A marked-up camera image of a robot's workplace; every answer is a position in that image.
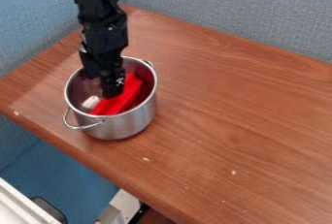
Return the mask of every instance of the wooden tabletop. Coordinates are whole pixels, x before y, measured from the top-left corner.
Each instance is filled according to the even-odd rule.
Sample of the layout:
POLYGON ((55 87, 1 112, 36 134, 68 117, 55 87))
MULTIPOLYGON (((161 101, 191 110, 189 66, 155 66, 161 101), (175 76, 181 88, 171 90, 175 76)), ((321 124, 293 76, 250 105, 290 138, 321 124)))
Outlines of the wooden tabletop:
POLYGON ((332 66, 126 11, 124 55, 159 76, 145 132, 106 142, 64 128, 78 32, 1 79, 1 113, 178 223, 332 223, 332 66))

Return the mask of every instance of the red object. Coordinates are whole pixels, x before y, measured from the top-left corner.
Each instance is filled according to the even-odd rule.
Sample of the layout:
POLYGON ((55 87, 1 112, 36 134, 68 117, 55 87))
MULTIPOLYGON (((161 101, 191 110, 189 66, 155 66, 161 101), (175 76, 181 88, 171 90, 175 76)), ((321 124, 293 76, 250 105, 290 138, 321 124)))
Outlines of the red object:
POLYGON ((90 114, 112 115, 127 111, 139 96, 142 85, 142 80, 131 73, 126 77, 123 93, 110 99, 102 98, 90 114))

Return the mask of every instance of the metal pot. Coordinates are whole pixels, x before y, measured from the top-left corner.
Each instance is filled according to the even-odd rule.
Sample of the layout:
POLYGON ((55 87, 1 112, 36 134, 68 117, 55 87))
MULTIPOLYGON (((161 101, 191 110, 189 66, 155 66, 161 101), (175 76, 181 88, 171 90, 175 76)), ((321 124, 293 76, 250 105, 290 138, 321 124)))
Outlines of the metal pot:
POLYGON ((64 99, 68 104, 63 123, 71 130, 80 130, 102 140, 126 139, 143 131, 155 116, 157 74, 150 62, 123 57, 126 73, 135 73, 143 80, 139 102, 126 112, 116 115, 88 114, 102 98, 100 79, 88 80, 79 69, 70 77, 64 87, 64 99), (68 124, 70 111, 74 112, 79 126, 68 124))

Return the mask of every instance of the pot rim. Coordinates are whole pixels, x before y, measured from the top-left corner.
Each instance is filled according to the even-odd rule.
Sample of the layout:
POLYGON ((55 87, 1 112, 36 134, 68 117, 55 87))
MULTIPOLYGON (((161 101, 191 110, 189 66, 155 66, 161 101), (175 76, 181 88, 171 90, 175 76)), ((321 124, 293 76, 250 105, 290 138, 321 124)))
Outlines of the pot rim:
POLYGON ((134 112, 137 109, 139 109, 146 103, 147 101, 151 99, 151 97, 155 95, 155 91, 157 91, 157 86, 158 86, 158 76, 157 76, 157 73, 154 71, 154 68, 151 67, 151 65, 149 64, 149 62, 146 62, 143 59, 141 58, 135 58, 135 57, 130 57, 130 56, 123 56, 123 58, 126 59, 131 59, 131 60, 135 60, 138 61, 139 63, 142 63, 145 66, 149 67, 149 70, 151 71, 151 74, 153 74, 153 79, 154 79, 154 85, 153 85, 153 89, 146 97, 146 99, 130 110, 119 113, 119 114, 114 114, 114 115, 94 115, 94 114, 88 114, 88 113, 84 113, 83 111, 78 110, 76 107, 74 107, 74 105, 71 104, 71 102, 68 101, 68 97, 67 97, 67 89, 68 89, 68 86, 74 80, 74 78, 76 77, 78 73, 82 71, 83 68, 78 69, 74 74, 70 76, 67 82, 66 82, 66 86, 64 86, 64 91, 63 91, 63 95, 64 95, 64 100, 70 106, 70 108, 79 114, 90 117, 90 118, 115 118, 118 116, 122 116, 122 115, 126 115, 127 113, 130 112, 134 112))

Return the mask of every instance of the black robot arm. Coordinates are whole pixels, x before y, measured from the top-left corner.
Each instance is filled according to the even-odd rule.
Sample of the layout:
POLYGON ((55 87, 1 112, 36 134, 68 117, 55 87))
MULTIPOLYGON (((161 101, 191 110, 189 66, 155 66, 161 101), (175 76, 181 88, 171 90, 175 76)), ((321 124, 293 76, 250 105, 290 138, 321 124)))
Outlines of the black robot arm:
POLYGON ((103 96, 119 95, 124 86, 120 52, 129 46, 127 16, 119 0, 74 0, 83 26, 79 55, 84 76, 102 78, 103 96))

